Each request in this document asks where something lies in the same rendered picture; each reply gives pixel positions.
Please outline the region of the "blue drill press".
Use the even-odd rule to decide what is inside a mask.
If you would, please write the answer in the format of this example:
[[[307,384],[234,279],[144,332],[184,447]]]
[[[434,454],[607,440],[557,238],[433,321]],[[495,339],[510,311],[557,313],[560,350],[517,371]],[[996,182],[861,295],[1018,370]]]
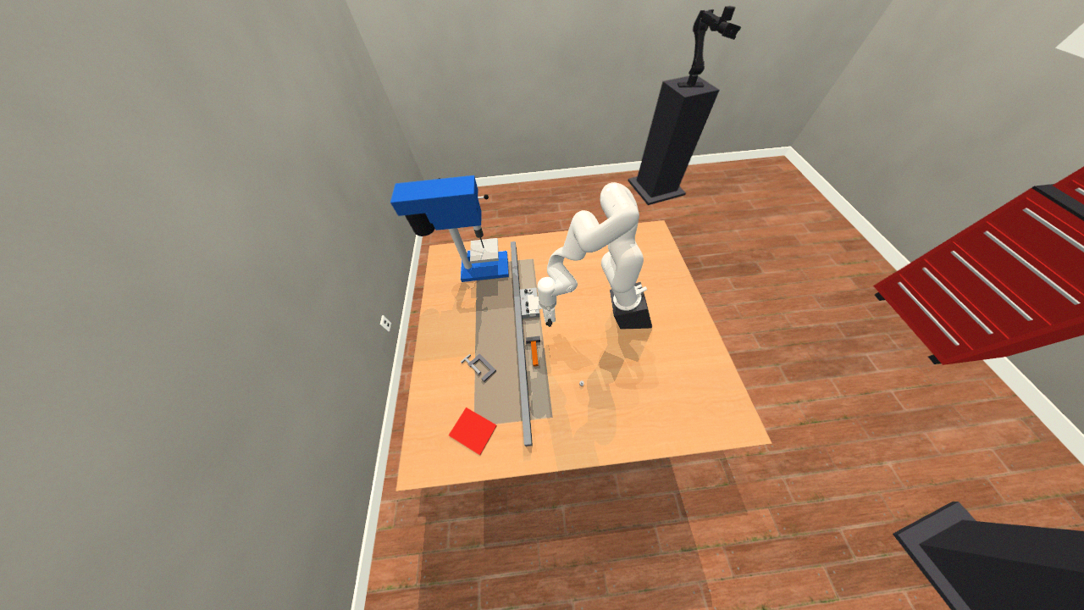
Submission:
[[[498,238],[483,239],[481,207],[475,176],[429,179],[395,184],[391,205],[398,216],[406,216],[417,236],[448,230],[462,260],[461,281],[509,277],[507,251],[499,252]],[[433,223],[433,224],[431,224]],[[476,238],[467,251],[457,228],[472,228]]]

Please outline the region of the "red flat square block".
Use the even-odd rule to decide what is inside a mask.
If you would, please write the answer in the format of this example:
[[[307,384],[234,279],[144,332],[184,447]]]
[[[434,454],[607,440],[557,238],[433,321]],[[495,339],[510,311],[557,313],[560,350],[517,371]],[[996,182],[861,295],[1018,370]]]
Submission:
[[[496,426],[493,421],[483,419],[483,416],[466,407],[449,436],[460,441],[465,447],[473,449],[476,454],[481,455],[485,444],[490,440]]]

